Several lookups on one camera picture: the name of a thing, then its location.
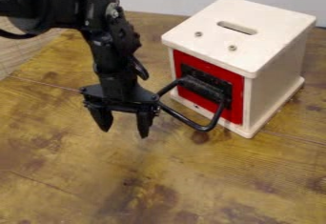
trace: wooden box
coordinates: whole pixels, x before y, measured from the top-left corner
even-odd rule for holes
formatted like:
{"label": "wooden box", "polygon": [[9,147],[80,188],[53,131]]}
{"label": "wooden box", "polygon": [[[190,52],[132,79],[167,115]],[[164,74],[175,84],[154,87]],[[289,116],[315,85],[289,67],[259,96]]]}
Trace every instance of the wooden box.
{"label": "wooden box", "polygon": [[[231,84],[219,124],[251,138],[303,85],[307,34],[315,17],[244,0],[218,0],[163,36],[174,79],[180,65]],[[211,118],[218,105],[184,88],[172,98]]]}

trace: wooden table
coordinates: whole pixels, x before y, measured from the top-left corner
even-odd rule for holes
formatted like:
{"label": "wooden table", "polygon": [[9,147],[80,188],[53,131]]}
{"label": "wooden table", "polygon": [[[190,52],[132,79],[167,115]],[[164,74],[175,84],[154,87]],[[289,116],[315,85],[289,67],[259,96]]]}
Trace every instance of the wooden table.
{"label": "wooden table", "polygon": [[[171,81],[160,35],[184,17],[128,18],[158,91]],[[194,132],[166,113],[142,140],[130,114],[108,133],[96,127],[77,92],[96,83],[89,49],[64,32],[0,82],[0,223],[325,224],[326,31],[305,60],[306,87],[252,140]]]}

